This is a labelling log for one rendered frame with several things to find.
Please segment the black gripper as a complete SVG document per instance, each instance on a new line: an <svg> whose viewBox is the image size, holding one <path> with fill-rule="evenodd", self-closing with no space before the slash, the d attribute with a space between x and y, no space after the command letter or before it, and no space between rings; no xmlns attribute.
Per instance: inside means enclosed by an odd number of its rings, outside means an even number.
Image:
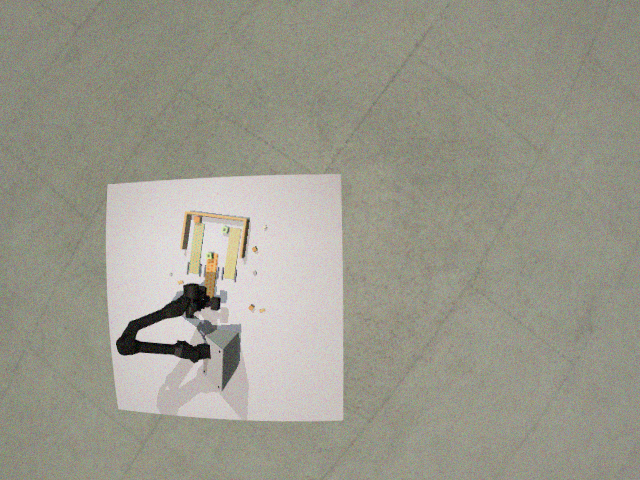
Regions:
<svg viewBox="0 0 640 480"><path fill-rule="evenodd" d="M208 296L207 300L196 299L201 304L201 307L198 310L198 312L201 312L201 309L204 309L204 307L209 307L209 308L211 307L212 310L219 311L220 310L220 300L221 299L218 298L218 297L212 296L211 297L211 301L210 301L210 296L209 295L207 295L207 296Z"/></svg>

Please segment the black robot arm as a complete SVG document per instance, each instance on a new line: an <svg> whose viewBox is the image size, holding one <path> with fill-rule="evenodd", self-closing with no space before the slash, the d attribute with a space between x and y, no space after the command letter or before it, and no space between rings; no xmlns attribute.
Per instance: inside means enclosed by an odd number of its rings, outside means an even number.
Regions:
<svg viewBox="0 0 640 480"><path fill-rule="evenodd" d="M121 355L134 355L139 352L151 354L171 354L179 358L190 359L197 363L200 359L211 358L210 345L207 343L198 344L193 347L187 341L177 341L176 344L161 344L137 341L136 335L139 330L149 325L160 322L168 318L177 318L186 312L186 318L194 319L194 312L198 312L201 304L196 299L207 300L205 286L188 283L183 285L183 295L177 300L166 304L161 310L150 313L141 318L130 321L122 336L117 339L116 347ZM183 302L183 303L182 303Z"/></svg>

